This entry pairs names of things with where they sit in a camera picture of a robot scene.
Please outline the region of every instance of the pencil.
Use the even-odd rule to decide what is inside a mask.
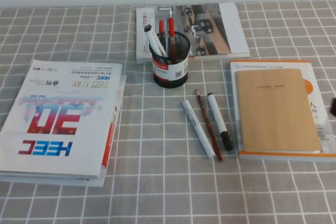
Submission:
[[[206,110],[205,110],[205,106],[204,106],[204,103],[202,101],[202,97],[201,97],[201,94],[199,93],[200,91],[198,89],[196,89],[196,95],[197,95],[197,99],[198,99],[198,103],[201,107],[201,110],[202,110],[202,113],[203,113],[203,117],[204,117],[204,120],[206,122],[206,127],[208,129],[208,132],[210,134],[210,137],[211,137],[211,143],[212,143],[212,147],[215,151],[215,154],[218,158],[218,161],[223,161],[222,159],[222,155],[219,151],[219,148],[218,148],[218,145],[217,145],[217,142],[216,142],[216,138],[215,138],[215,135],[214,135],[214,132],[212,131],[212,128],[211,128],[211,124],[210,124],[210,120],[209,120],[209,117],[208,117],[208,114],[206,113]]]

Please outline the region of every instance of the book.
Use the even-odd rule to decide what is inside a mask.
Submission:
[[[236,81],[245,151],[320,152],[299,69],[238,71]]]
[[[0,132],[0,176],[99,178],[121,71],[34,60]]]
[[[118,89],[117,95],[117,110],[114,112],[111,120],[111,125],[109,129],[109,135],[106,143],[106,148],[104,152],[104,157],[102,161],[102,166],[99,174],[99,178],[95,179],[73,179],[73,178],[47,178],[47,177],[29,177],[29,176],[0,176],[0,181],[3,182],[18,182],[18,183],[40,183],[48,185],[69,185],[69,186],[93,186],[102,187],[104,185],[105,177],[107,174],[108,165],[114,165],[114,163],[109,164],[108,160],[111,153],[112,143],[114,135],[116,134],[116,126],[119,117],[119,112],[121,108],[122,97],[124,93],[126,83],[126,76],[121,77],[121,82]]]
[[[170,11],[175,31],[183,33],[191,43],[189,59],[250,57],[234,3],[137,8],[136,11],[137,63],[152,61],[143,28],[152,25],[158,33],[159,20],[165,21]]]
[[[323,104],[322,96],[314,75],[310,61],[300,60],[231,60],[231,78],[233,86],[233,100],[235,110],[235,126],[237,131],[236,147],[239,158],[265,159],[265,160],[293,160],[293,161],[321,161],[336,162],[336,141],[332,132],[332,127],[328,119],[328,114]],[[305,80],[308,90],[309,107],[314,119],[317,135],[320,140],[320,153],[276,153],[276,152],[249,152],[244,150],[240,107],[237,94],[236,73],[245,70],[263,69],[299,69]]]

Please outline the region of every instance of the kraft paper notebook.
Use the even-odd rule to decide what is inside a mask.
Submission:
[[[299,69],[239,71],[236,79],[245,151],[320,152]]]

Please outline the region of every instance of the catalog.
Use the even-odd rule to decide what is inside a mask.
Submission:
[[[170,14],[175,31],[190,41],[189,59],[250,57],[235,3],[137,8],[136,11],[137,63],[152,61],[143,28],[152,25],[159,33],[159,21],[167,24]]]
[[[47,177],[29,177],[29,176],[0,176],[0,181],[4,182],[18,182],[18,183],[40,183],[48,185],[69,185],[69,186],[95,186],[102,187],[104,185],[105,177],[107,174],[109,157],[111,153],[112,143],[116,134],[116,127],[121,108],[122,97],[126,83],[126,76],[121,77],[121,82],[118,89],[118,96],[116,102],[117,110],[114,112],[111,120],[110,131],[106,142],[104,157],[101,164],[99,178],[92,179],[76,179],[76,178],[47,178]]]
[[[121,71],[34,60],[0,132],[0,175],[99,178]]]

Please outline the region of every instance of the black mesh pen holder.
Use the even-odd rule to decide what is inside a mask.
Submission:
[[[169,52],[169,57],[157,55],[151,46],[149,50],[153,59],[153,78],[159,86],[173,89],[187,81],[190,41],[184,34],[175,32],[174,54]]]

